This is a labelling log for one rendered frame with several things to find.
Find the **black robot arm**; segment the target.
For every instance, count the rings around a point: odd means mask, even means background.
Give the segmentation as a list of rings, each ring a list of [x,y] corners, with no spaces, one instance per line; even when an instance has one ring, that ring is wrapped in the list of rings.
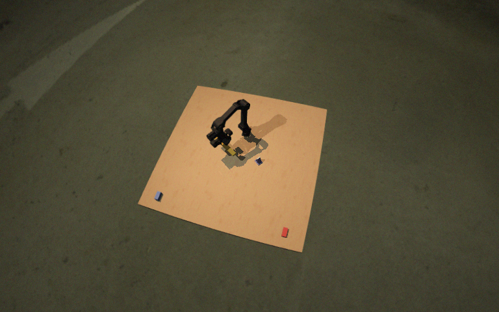
[[[212,131],[207,134],[207,138],[212,141],[217,137],[217,135],[222,135],[224,133],[223,128],[225,127],[225,122],[237,111],[241,110],[241,118],[240,123],[238,124],[238,128],[242,130],[242,136],[249,137],[251,128],[247,123],[247,115],[248,110],[250,109],[250,103],[248,103],[245,99],[239,99],[237,102],[234,102],[232,106],[222,115],[222,117],[217,118],[213,121]],[[225,144],[226,146],[231,141],[231,136],[223,136],[220,139],[220,142]]]

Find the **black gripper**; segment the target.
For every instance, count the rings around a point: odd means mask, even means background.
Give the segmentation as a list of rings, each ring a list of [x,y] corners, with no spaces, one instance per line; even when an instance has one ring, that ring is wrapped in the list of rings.
[[[220,142],[220,139],[225,135],[227,136],[227,134],[229,136],[231,136],[233,134],[232,130],[230,130],[229,128],[227,128],[226,130],[224,130],[225,132],[222,134],[222,135],[217,135],[217,138],[212,141],[210,141],[211,145],[215,148],[217,147],[218,145],[222,145],[222,143]]]

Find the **yellow bar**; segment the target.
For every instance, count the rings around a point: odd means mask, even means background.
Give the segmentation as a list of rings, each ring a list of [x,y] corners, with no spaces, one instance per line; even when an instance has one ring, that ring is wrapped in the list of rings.
[[[233,149],[231,149],[228,145],[226,146],[225,144],[223,144],[223,143],[222,143],[222,146],[223,146],[223,147],[224,147],[224,148],[225,148],[225,149],[226,149],[226,150],[227,150],[227,151],[228,151],[228,152],[229,152],[232,156],[236,155],[236,152],[235,152]]]

